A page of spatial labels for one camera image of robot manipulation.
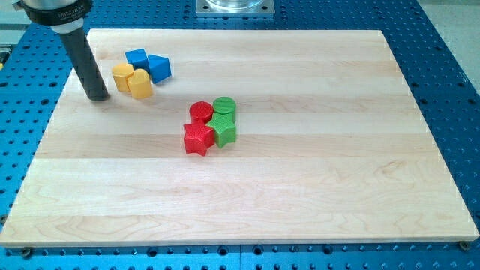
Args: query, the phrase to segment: block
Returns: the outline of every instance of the block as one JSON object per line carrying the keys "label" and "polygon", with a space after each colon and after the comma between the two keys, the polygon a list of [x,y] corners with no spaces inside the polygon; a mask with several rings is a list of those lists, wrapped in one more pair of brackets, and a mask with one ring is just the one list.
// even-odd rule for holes
{"label": "block", "polygon": [[115,67],[112,67],[112,75],[117,89],[120,92],[129,92],[130,88],[128,87],[128,78],[134,75],[134,66],[128,63],[117,64]]}
{"label": "block", "polygon": [[207,127],[215,130],[215,143],[218,148],[223,148],[227,143],[234,143],[237,139],[237,128],[233,123],[233,114],[213,113]]}
{"label": "block", "polygon": [[205,101],[199,101],[190,106],[190,120],[192,123],[201,122],[204,125],[210,120],[213,116],[213,106]]}
{"label": "block", "polygon": [[133,65],[134,69],[142,68],[150,73],[149,60],[144,49],[135,49],[125,53],[127,62]]}
{"label": "block", "polygon": [[153,95],[149,73],[141,68],[135,70],[133,75],[128,78],[128,88],[130,88],[132,97],[136,99],[148,98]]}
{"label": "block", "polygon": [[205,126],[202,122],[184,124],[184,144],[187,154],[197,153],[203,157],[207,150],[215,144],[213,128]]}
{"label": "block", "polygon": [[159,83],[162,80],[172,76],[170,70],[170,61],[168,58],[148,55],[148,65],[150,67],[151,81],[153,83]]}
{"label": "block", "polygon": [[232,114],[232,121],[236,120],[236,104],[231,97],[219,97],[213,101],[213,110],[221,115]]}

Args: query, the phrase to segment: green block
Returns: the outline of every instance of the green block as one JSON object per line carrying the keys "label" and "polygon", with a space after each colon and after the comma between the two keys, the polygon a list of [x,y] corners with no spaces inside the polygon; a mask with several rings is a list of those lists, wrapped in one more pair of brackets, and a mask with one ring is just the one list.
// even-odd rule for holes
{"label": "green block", "polygon": [[237,140],[237,127],[233,123],[233,114],[213,113],[207,127],[215,131],[215,143],[218,148],[223,148],[227,143],[234,143]]}
{"label": "green block", "polygon": [[232,121],[235,123],[236,104],[231,97],[219,97],[213,101],[213,110],[221,115],[232,114]]}

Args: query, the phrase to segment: wooden cutting board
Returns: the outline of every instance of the wooden cutting board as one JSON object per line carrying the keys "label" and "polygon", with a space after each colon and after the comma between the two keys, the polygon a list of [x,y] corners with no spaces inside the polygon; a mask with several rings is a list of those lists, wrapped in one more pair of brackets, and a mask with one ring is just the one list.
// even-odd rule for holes
{"label": "wooden cutting board", "polygon": [[[72,72],[0,242],[22,246],[408,242],[479,236],[380,31],[91,30],[112,97]],[[167,56],[154,97],[127,50]],[[237,101],[238,141],[185,154],[188,107]]]}

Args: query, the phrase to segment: blue block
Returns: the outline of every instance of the blue block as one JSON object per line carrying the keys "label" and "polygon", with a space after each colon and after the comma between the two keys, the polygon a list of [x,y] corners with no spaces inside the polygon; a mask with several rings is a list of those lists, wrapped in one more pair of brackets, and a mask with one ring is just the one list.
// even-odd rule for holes
{"label": "blue block", "polygon": [[150,74],[149,60],[144,49],[135,49],[125,53],[127,62],[133,65],[133,69],[142,68]]}
{"label": "blue block", "polygon": [[170,61],[168,58],[148,55],[148,63],[150,64],[150,75],[151,81],[153,83],[158,83],[161,80],[172,76],[172,71],[170,70]]}

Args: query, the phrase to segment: red star block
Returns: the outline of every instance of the red star block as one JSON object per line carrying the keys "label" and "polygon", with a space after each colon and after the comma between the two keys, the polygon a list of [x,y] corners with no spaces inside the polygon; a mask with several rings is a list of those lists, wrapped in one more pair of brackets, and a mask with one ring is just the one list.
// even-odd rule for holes
{"label": "red star block", "polygon": [[187,154],[197,153],[207,155],[207,149],[215,144],[215,132],[213,128],[205,126],[201,121],[193,124],[184,124],[185,151]]}
{"label": "red star block", "polygon": [[213,106],[205,101],[199,101],[190,106],[190,119],[192,123],[201,122],[203,124],[212,120]]}

